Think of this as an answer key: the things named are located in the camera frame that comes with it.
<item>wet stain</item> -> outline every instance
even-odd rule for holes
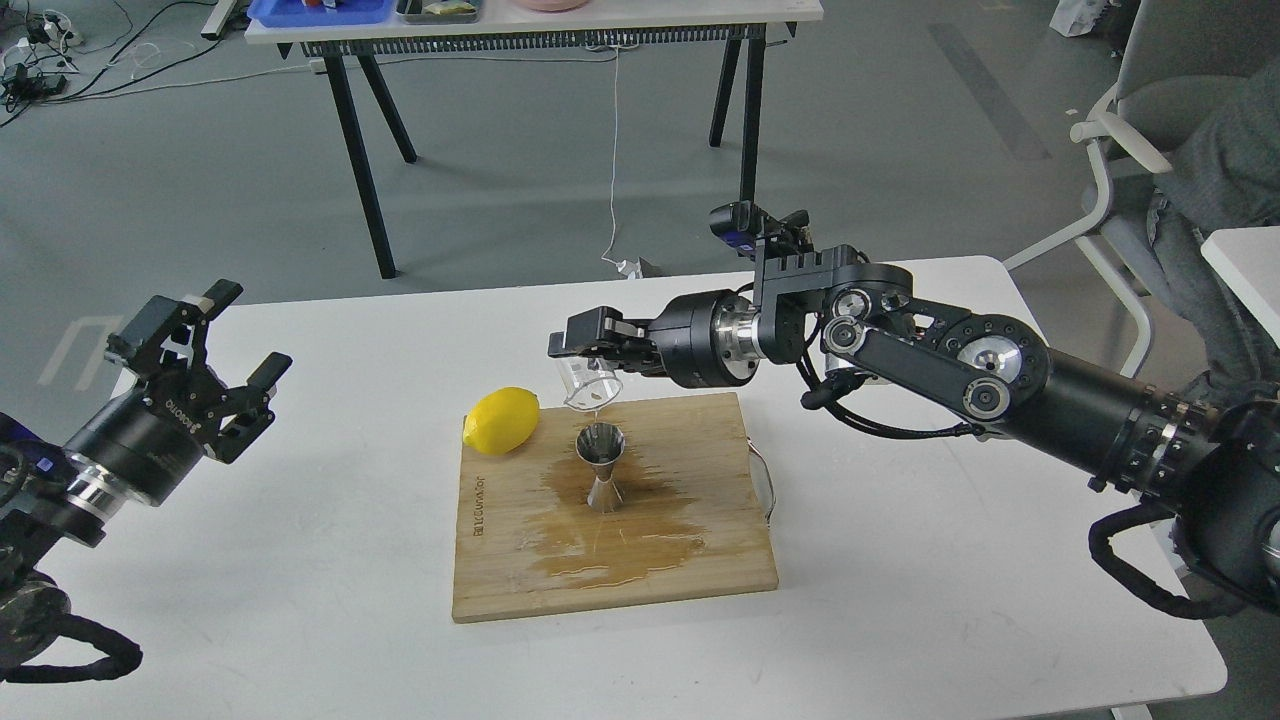
[[[695,500],[682,496],[668,473],[646,464],[643,450],[628,446],[613,469],[623,498],[617,512],[588,507],[593,479],[572,443],[541,475],[541,486],[558,502],[529,519],[525,542],[538,553],[532,568],[548,578],[549,587],[625,585],[680,568],[704,550],[707,528],[682,518]]]

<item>gray floor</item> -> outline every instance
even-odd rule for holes
[[[138,27],[163,5],[122,4]],[[819,245],[849,242],[877,260],[1006,258],[1065,225],[1089,177],[1068,128],[1117,64],[1100,40],[1051,31],[1055,4],[828,1],[824,22],[769,50],[758,201],[774,213],[806,208]],[[99,0],[58,9],[88,49],[125,27]],[[204,13],[177,8],[152,26],[161,61],[192,54],[186,42],[207,46],[197,36]],[[9,46],[17,35],[0,40]],[[88,74],[110,53],[77,59]],[[643,255],[669,274],[745,268],[705,227],[707,211],[737,192],[740,96],[726,146],[705,142],[719,56],[714,44],[623,54],[614,255]],[[68,327],[129,316],[154,293],[182,296],[219,277],[244,286],[241,302],[616,277],[598,259],[611,231],[613,64],[585,51],[502,59],[518,61],[385,67],[422,158],[415,165],[399,160],[367,87],[355,83],[402,270],[392,281],[375,270],[320,76],[37,106],[0,129],[0,410],[65,439],[115,374],[82,374],[100,351],[97,332],[81,333],[51,363]],[[550,59],[573,61],[530,61]],[[136,87],[300,64],[297,53],[282,61],[233,35]],[[122,64],[97,87],[131,72]],[[1015,279],[1052,345],[1119,366],[1133,331],[1074,249]],[[1157,345],[1142,377],[1176,387],[1198,372],[1202,348],[1184,323],[1156,310]],[[404,318],[407,327],[429,322]],[[1230,666],[1228,689],[1155,707],[1155,717],[1280,717],[1270,682],[1280,667],[1277,628],[1258,614],[1211,624]]]

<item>jeans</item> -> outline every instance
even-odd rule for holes
[[[1280,350],[1201,255],[1199,228],[1156,192],[1147,214],[1147,240],[1171,291],[1170,310],[1194,325],[1204,342],[1208,370],[1184,392],[1230,404],[1236,386],[1280,382]]]

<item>wooden cutting board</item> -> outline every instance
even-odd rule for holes
[[[541,411],[503,456],[462,447],[453,620],[472,623],[778,587],[733,393],[609,405],[625,503],[586,505],[575,441],[591,414]]]

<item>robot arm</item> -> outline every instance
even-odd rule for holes
[[[815,252],[803,214],[777,222],[750,202],[713,213],[713,231],[754,258],[750,302],[732,291],[676,297],[658,318],[596,307],[553,333],[552,357],[600,357],[682,387],[737,387],[759,364],[796,364],[801,404],[892,438],[998,433],[1059,457],[1142,503],[1097,523],[1091,551],[1142,600],[1172,615],[1207,618],[1243,603],[1280,614],[1280,402],[1216,409],[1185,402],[1050,348],[1025,323],[914,296],[911,275],[849,246]],[[746,252],[744,234],[755,229]],[[808,340],[805,323],[815,318]],[[818,378],[809,346],[820,338]],[[963,420],[951,430],[886,428],[838,405],[870,377],[927,397]],[[1188,566],[1226,591],[1174,597],[1111,552],[1119,532],[1176,518]]]
[[[70,615],[67,594],[36,565],[63,538],[97,546],[125,500],[160,505],[202,456],[232,462],[270,427],[268,405],[288,356],[270,354],[236,388],[205,364],[209,323],[241,292],[219,281],[200,297],[152,297],[108,338],[106,357],[137,382],[65,446],[0,414],[0,680],[113,679],[141,662],[134,643]],[[58,637],[106,657],[82,667],[23,665]]]

